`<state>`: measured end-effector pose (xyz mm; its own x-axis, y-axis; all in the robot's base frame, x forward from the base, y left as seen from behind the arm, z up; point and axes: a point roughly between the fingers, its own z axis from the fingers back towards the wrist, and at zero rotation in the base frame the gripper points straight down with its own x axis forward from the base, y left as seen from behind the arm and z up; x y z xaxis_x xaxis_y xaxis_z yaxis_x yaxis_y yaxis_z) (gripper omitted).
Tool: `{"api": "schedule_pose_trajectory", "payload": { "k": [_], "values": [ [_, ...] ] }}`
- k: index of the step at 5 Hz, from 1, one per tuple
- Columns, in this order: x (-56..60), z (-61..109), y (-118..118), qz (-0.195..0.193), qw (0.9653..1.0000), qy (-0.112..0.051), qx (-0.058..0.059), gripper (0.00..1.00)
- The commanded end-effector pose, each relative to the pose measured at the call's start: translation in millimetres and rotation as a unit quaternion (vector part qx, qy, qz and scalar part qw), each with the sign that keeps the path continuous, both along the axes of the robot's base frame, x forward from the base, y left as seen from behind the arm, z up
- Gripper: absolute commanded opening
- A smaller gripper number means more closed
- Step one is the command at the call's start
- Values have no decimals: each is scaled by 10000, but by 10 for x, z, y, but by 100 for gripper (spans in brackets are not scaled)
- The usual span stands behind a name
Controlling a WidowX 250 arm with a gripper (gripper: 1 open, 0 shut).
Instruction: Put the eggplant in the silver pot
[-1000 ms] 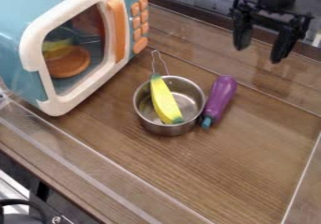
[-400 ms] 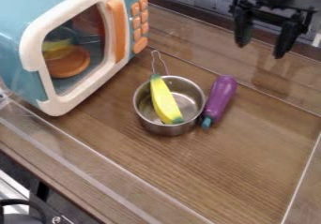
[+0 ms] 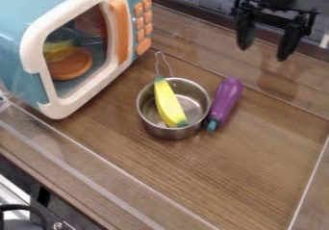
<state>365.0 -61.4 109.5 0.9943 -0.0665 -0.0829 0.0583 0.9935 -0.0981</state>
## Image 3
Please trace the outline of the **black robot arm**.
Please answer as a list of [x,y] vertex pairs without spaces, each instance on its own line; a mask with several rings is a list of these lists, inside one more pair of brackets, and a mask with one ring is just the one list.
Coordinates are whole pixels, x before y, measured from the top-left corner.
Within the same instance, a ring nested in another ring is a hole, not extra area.
[[277,60],[284,62],[295,53],[301,38],[313,32],[319,9],[300,0],[235,0],[237,44],[247,51],[256,38],[256,24],[283,30]]

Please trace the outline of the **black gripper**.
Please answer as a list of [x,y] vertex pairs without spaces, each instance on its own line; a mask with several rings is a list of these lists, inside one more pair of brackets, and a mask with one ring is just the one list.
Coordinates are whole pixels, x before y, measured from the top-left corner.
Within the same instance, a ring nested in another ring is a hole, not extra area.
[[263,0],[235,0],[232,15],[237,21],[237,43],[248,50],[256,37],[256,25],[261,24],[284,30],[280,40],[277,59],[284,62],[295,52],[301,37],[313,32],[313,24],[320,11],[305,8],[299,3],[285,7]]

